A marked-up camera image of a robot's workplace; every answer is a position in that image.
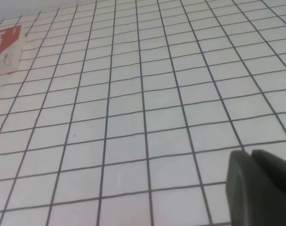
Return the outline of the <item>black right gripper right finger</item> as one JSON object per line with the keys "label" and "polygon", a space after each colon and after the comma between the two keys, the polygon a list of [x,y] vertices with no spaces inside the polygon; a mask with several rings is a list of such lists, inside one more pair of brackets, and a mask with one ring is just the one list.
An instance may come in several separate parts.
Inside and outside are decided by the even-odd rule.
{"label": "black right gripper right finger", "polygon": [[261,188],[261,225],[286,226],[286,161],[260,149],[252,158],[268,179]]}

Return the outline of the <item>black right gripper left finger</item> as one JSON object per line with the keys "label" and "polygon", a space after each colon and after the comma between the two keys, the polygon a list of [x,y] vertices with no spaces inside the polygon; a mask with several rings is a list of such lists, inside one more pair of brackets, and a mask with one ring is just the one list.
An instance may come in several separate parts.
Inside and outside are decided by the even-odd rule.
{"label": "black right gripper left finger", "polygon": [[254,226],[257,219],[253,213],[258,179],[263,173],[252,157],[243,151],[232,151],[229,157],[226,196],[233,226]]}

